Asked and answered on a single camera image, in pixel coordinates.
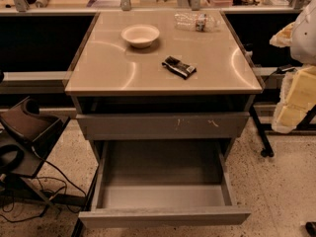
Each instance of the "floor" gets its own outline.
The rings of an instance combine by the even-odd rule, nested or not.
[[[313,136],[291,135],[271,135],[269,140],[276,156],[263,158],[260,155],[263,145],[250,119],[226,162],[237,203],[252,211],[242,225],[84,229],[82,236],[308,237],[304,224],[316,221],[316,140]],[[97,163],[75,119],[67,126],[48,160],[81,189],[89,189]],[[62,178],[48,165],[43,166],[39,176]],[[41,183],[45,189],[52,190],[62,185],[50,179],[43,179]],[[67,193],[80,195],[69,186]],[[38,203],[15,201],[12,206],[11,203],[2,206],[0,214],[20,220],[43,210],[43,205]],[[71,236],[78,214],[65,206],[59,207],[62,209],[59,215],[49,209],[44,217],[22,223],[8,223],[0,218],[0,236]]]

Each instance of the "open drawer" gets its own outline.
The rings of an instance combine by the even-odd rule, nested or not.
[[[216,140],[105,142],[88,228],[241,224]]]
[[[88,140],[238,137],[249,113],[78,115]]]

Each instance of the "speckled floor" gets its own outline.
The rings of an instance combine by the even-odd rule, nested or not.
[[[198,236],[198,237],[307,237],[304,224],[316,221],[316,140],[314,136],[269,136],[274,158],[263,158],[262,142],[250,119],[240,138],[235,141],[226,165],[238,204],[247,205],[252,214],[238,226],[155,227],[84,229],[83,236]],[[84,140],[76,120],[72,120],[49,156],[68,178],[88,190],[96,169],[90,144]],[[58,177],[44,165],[39,176]],[[57,181],[42,181],[48,189],[60,187]],[[68,188],[69,194],[80,195]],[[19,220],[41,213],[42,204],[15,202],[1,208],[1,214]],[[7,223],[0,218],[0,236],[71,236],[77,214],[67,207],[58,217],[49,209],[43,218],[23,223]]]

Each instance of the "closed drawer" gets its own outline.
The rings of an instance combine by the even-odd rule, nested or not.
[[[241,224],[216,140],[105,142],[88,228]]]
[[[78,115],[88,140],[228,138],[240,136],[243,113]]]

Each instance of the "drawer front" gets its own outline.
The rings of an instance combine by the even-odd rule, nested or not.
[[[78,115],[89,140],[240,136],[248,113]]]
[[[219,145],[212,139],[105,142],[88,228],[241,224]]]

